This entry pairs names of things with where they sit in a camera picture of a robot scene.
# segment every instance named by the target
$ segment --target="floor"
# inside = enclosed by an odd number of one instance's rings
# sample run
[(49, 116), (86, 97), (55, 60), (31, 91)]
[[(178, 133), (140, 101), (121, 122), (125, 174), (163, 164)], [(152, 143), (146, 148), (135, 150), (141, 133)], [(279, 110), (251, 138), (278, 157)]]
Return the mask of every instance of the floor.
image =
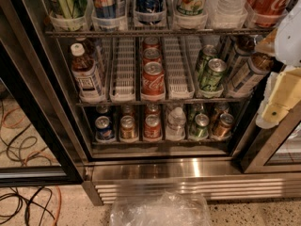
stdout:
[[(54, 186), (53, 197), (47, 208), (53, 214), (57, 209), (58, 194)], [(58, 226), (108, 226), (110, 221), (111, 205), (92, 205), (81, 186), (60, 186), (61, 210), (58, 217)], [(19, 194), (30, 198), (36, 188), (19, 188)], [(0, 199), (9, 188), (0, 188)], [(45, 205), (49, 199), (48, 191), (41, 191), (34, 202)], [(0, 201), (0, 215), (10, 215), (17, 207), (16, 198), (8, 198)], [(296, 199), (268, 199), (257, 201), (232, 201), (232, 202), (208, 202), (212, 219), (212, 226), (220, 225), (255, 225), (255, 226), (299, 226), (301, 225), (301, 198)], [(21, 211), (4, 225), (22, 226), (24, 223), (25, 205)], [(39, 225), (42, 210), (35, 205), (30, 207), (29, 225)], [(41, 225), (52, 225), (53, 220), (49, 214), (45, 214)]]

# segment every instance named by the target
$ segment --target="terrazzo tile floor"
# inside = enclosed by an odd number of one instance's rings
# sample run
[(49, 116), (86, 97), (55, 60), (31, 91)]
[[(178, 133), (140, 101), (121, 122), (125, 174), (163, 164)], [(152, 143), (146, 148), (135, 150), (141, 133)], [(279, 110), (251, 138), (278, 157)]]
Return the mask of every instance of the terrazzo tile floor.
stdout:
[[(57, 208), (57, 191), (55, 187), (53, 197), (47, 208), (55, 214)], [(58, 226), (108, 226), (111, 205), (95, 207), (88, 199), (81, 186), (60, 186), (62, 195), (61, 211), (58, 218)], [(22, 187), (19, 193), (30, 198), (36, 188)], [(0, 188), (0, 196), (10, 192), (9, 188)], [(41, 191), (34, 202), (45, 205), (49, 193)], [(9, 215), (14, 212), (17, 199), (9, 198), (0, 201), (0, 215)], [(220, 225), (255, 225), (255, 226), (300, 226), (301, 225), (301, 198), (266, 199), (252, 201), (220, 201), (208, 202), (213, 226)], [(24, 223), (24, 209), (4, 225), (21, 226)], [(39, 225), (42, 210), (37, 206), (30, 208), (29, 225)], [(52, 225), (53, 220), (45, 214), (41, 225)]]

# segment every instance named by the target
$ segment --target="beverage cooler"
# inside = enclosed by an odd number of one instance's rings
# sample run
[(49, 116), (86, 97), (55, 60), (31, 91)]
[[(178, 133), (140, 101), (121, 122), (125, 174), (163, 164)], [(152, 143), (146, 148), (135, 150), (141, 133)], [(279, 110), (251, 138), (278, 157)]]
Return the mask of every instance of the beverage cooler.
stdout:
[[(1, 185), (82, 184), (95, 205), (165, 190), (300, 196), (301, 104), (274, 128), (256, 125), (268, 75), (285, 66), (254, 53), (296, 0), (276, 15), (148, 1), (0, 0)], [(27, 153), (13, 144), (24, 121), (39, 139)]]

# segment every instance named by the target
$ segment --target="plastic bag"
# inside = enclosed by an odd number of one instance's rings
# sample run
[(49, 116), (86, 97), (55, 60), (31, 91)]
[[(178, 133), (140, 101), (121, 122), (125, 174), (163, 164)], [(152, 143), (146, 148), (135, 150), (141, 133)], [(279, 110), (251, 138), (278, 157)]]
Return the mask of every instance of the plastic bag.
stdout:
[(113, 203), (110, 226), (210, 226), (206, 200), (196, 201), (176, 193), (162, 197), (131, 198)]

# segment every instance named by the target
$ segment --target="tangled cord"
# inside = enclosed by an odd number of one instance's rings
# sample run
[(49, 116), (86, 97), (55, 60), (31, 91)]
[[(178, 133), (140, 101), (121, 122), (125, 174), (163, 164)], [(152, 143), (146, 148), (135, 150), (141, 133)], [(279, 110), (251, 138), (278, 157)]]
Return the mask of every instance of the tangled cord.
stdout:
[[(9, 160), (13, 161), (13, 162), (20, 162), (22, 167), (26, 167), (27, 163), (30, 160), (36, 159), (36, 158), (46, 158), (49, 161), (49, 164), (52, 165), (52, 162), (55, 162), (55, 158), (53, 158), (51, 155), (45, 153), (44, 151), (47, 149), (47, 147), (42, 148), (41, 150), (38, 151), (33, 151), (31, 152), (26, 158), (22, 158), (21, 156), (21, 151), (25, 150), (25, 149), (30, 149), (32, 147), (34, 147), (37, 142), (38, 139), (37, 137), (34, 136), (30, 136), (30, 137), (26, 137), (20, 144), (19, 147), (13, 147), (12, 144), (16, 141), (17, 138), (19, 138), (25, 131), (28, 130), (28, 128), (30, 127), (31, 123), (29, 123), (28, 125), (26, 125), (26, 127), (21, 130), (21, 132), (19, 132), (16, 136), (14, 136), (12, 138), (12, 140), (9, 143), (6, 143), (1, 136), (1, 129), (2, 127), (7, 127), (7, 128), (15, 128), (18, 124), (20, 124), (22, 121), (24, 121), (25, 116), (22, 116), (16, 123), (14, 124), (10, 124), (7, 125), (6, 124), (6, 118), (8, 117), (8, 115), (10, 115), (11, 113), (13, 113), (14, 111), (20, 109), (19, 107), (11, 109), (10, 111), (8, 111), (6, 114), (4, 113), (4, 104), (3, 101), (1, 100), (1, 107), (2, 107), (2, 118), (0, 121), (0, 139), (1, 141), (4, 143), (4, 145), (6, 146), (6, 149), (2, 152), (0, 152), (0, 154), (2, 153), (6, 153), (7, 157)], [(31, 144), (24, 146), (25, 143), (27, 143), (29, 140), (33, 140), (31, 142)], [(47, 209), (47, 206), (52, 198), (53, 192), (51, 189), (49, 188), (45, 188), (45, 187), (39, 187), (38, 190), (34, 193), (34, 195), (30, 198), (27, 199), (25, 197), (23, 197), (22, 195), (19, 194), (19, 191), (17, 188), (13, 189), (11, 188), (12, 192), (11, 193), (7, 193), (4, 194), (2, 196), (0, 196), (0, 202), (2, 202), (3, 200), (9, 199), (9, 198), (17, 198), (18, 199), (18, 205), (14, 211), (13, 214), (11, 215), (1, 215), (0, 214), (0, 218), (3, 219), (3, 221), (0, 222), (0, 224), (4, 224), (8, 221), (10, 221), (12, 218), (14, 218), (16, 215), (18, 215), (18, 213), (21, 211), (24, 203), (26, 204), (26, 208), (25, 208), (25, 212), (24, 212), (24, 221), (25, 221), (25, 225), (29, 225), (29, 220), (30, 220), (30, 205), (31, 204), (35, 204), (36, 206), (40, 207), (43, 209), (43, 213), (41, 215), (40, 218), (40, 223), (39, 225), (41, 225), (42, 219), (44, 217), (45, 212), (47, 212), (52, 218), (53, 218), (53, 226), (55, 226), (57, 224), (58, 221), (58, 217), (59, 217), (59, 213), (60, 213), (60, 208), (61, 208), (61, 192), (58, 186), (55, 187), (56, 191), (57, 191), (57, 195), (58, 195), (58, 207), (55, 213), (55, 216)], [(50, 193), (49, 199), (46, 203), (45, 206), (42, 206), (36, 202), (34, 202), (34, 198), (42, 191), (48, 191)]]

